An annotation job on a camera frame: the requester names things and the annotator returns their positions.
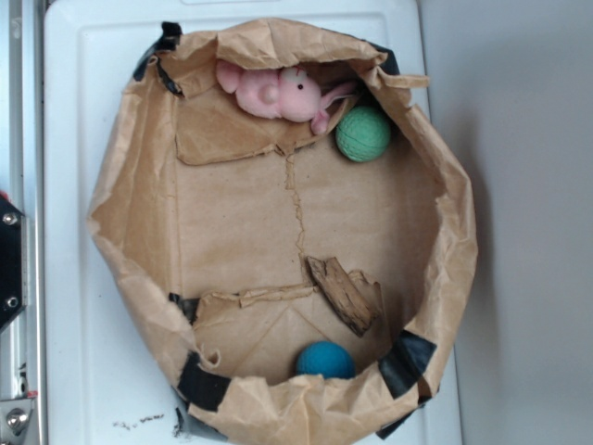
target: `pink plush toy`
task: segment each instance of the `pink plush toy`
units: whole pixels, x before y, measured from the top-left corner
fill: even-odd
[[[216,78],[227,93],[235,93],[239,107],[261,118],[285,118],[292,122],[311,121],[314,134],[327,130],[330,116],[325,111],[336,99],[348,97],[356,82],[342,83],[326,95],[300,67],[282,70],[244,70],[219,60]]]

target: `plush bunny ear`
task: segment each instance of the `plush bunny ear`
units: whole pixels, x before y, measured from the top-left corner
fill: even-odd
[[[311,121],[311,131],[313,134],[324,134],[327,131],[327,124],[330,121],[330,115],[325,109],[320,109]]]
[[[336,86],[332,91],[330,91],[327,95],[322,97],[322,104],[321,108],[326,109],[337,99],[343,99],[345,97],[350,97],[354,90],[356,89],[356,82],[346,82],[341,83]]]
[[[216,63],[216,79],[221,84],[222,89],[229,94],[234,93],[239,87],[243,71],[238,65],[225,60],[219,60]]]

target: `teal ball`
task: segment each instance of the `teal ball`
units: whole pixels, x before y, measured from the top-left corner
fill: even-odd
[[[350,354],[329,341],[313,343],[303,350],[296,361],[298,375],[323,375],[323,378],[353,378],[356,367]]]
[[[340,151],[355,162],[377,159],[391,140],[391,121],[377,108],[351,109],[337,125],[335,141]]]

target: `brown paper bag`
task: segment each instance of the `brown paper bag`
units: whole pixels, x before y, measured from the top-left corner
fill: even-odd
[[[388,435],[438,391],[477,254],[470,181],[409,106],[425,78],[293,21],[163,29],[123,94],[88,220],[146,345],[189,413],[232,442]],[[217,59],[305,65],[322,87],[358,79],[361,100],[393,120],[392,143],[363,164],[338,152],[331,131],[357,98],[334,105],[318,136],[249,116],[218,86]],[[336,316],[307,256],[337,257],[380,313],[364,336]],[[321,339],[352,354],[355,378],[293,376]]]

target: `bolt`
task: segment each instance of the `bolt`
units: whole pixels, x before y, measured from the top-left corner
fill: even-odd
[[[4,305],[8,309],[15,309],[19,305],[19,299],[16,297],[8,297],[7,299],[5,299]]]
[[[15,408],[6,416],[6,423],[12,429],[15,436],[18,436],[27,426],[29,416],[19,408]]]
[[[11,211],[10,213],[4,214],[4,216],[2,217],[2,222],[6,225],[16,225],[18,227],[20,224],[20,218],[17,213]]]

